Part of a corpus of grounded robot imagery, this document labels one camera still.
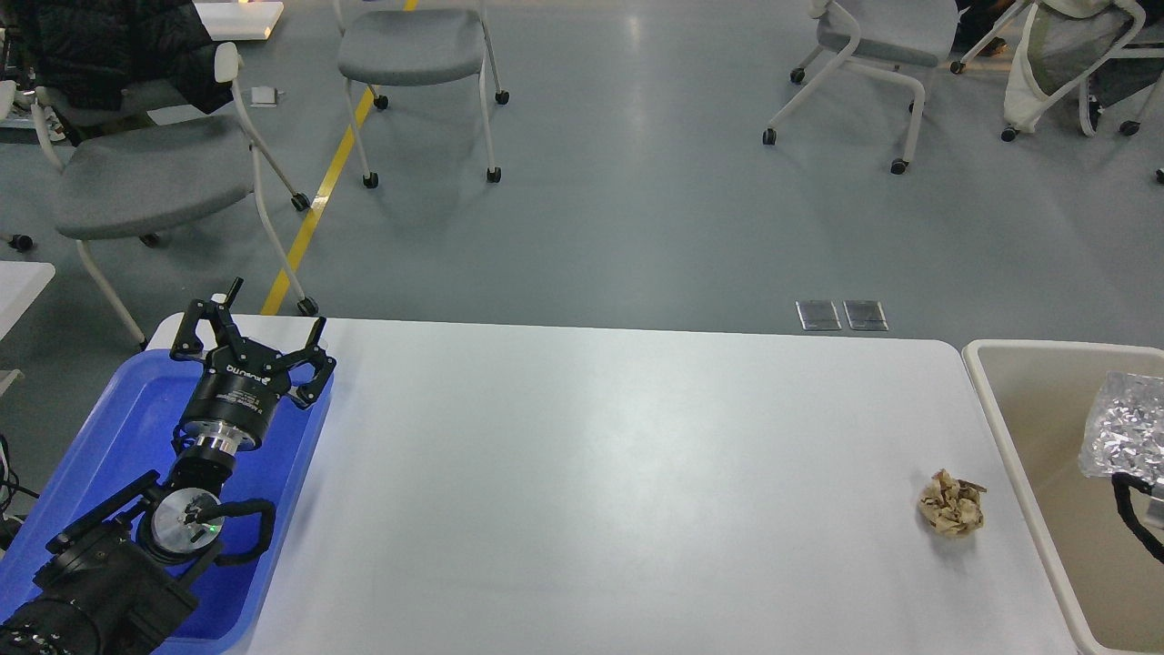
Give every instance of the crumpled foil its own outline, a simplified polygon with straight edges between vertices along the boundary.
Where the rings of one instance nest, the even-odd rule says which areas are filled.
[[[1079,469],[1090,478],[1164,479],[1164,379],[1107,375],[1087,415]]]
[[[934,528],[944,537],[964,537],[981,528],[986,522],[982,515],[981,494],[986,487],[959,480],[945,469],[934,474],[930,484],[917,499],[917,510]]]

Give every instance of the white table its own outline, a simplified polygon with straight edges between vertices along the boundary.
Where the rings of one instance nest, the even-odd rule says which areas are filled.
[[[41,294],[54,272],[51,263],[0,261],[0,340]],[[20,376],[20,371],[0,371],[0,397]]]
[[[265,41],[283,15],[283,2],[194,2],[214,41]]]
[[[311,322],[237,321],[283,350]],[[1074,653],[945,344],[343,319],[324,339],[331,411],[236,653]],[[989,487],[966,540],[915,508],[943,467]]]

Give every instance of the gray floor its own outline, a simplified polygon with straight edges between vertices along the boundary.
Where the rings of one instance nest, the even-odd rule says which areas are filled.
[[[1152,177],[1164,120],[1115,133],[1142,97],[1110,109],[1095,138],[1077,134],[1064,102],[1038,134],[1003,143],[1009,55],[960,77],[938,70],[917,156],[897,177],[908,92],[840,73],[765,147],[765,122],[796,91],[788,70],[815,43],[805,5],[490,2],[512,93],[491,108],[504,179],[484,180],[475,80],[392,91],[363,128],[381,186],[361,185],[353,154],[305,285],[338,316],[800,334],[795,300],[859,298],[883,302],[890,332],[833,335],[1164,347],[1164,186]],[[296,0],[270,41],[241,44],[243,85],[285,92],[253,115],[308,195],[347,126],[338,43],[326,0]],[[301,214],[269,177],[290,243]],[[28,376],[0,399],[0,430],[34,489],[136,353],[52,230],[52,184],[35,145],[0,144],[0,228],[40,242],[0,258],[57,266],[0,342],[0,369]],[[93,248],[144,326],[235,275],[247,278],[236,311],[260,309],[278,269],[253,205],[164,238]]]

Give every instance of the aluminum foil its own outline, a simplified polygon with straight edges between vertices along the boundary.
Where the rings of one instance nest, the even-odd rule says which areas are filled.
[[[1164,379],[1107,375],[1087,417],[1079,468],[1091,478],[1123,472],[1164,482]]]

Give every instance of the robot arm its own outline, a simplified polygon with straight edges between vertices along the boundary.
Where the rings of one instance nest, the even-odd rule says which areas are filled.
[[[45,546],[52,558],[34,577],[42,593],[0,624],[0,655],[151,653],[198,607],[190,585],[212,564],[243,564],[270,547],[275,505],[222,503],[222,486],[236,454],[262,447],[279,399],[310,407],[335,359],[319,346],[324,318],[288,355],[243,337],[229,311],[241,284],[222,302],[192,300],[183,315],[170,357],[201,362],[203,376],[175,427],[169,476],[142,475]],[[214,330],[210,353],[196,335],[201,320]],[[294,385],[291,371],[303,365],[312,378]],[[261,522],[255,546],[222,555],[225,520],[250,514]],[[177,576],[166,571],[186,564]]]

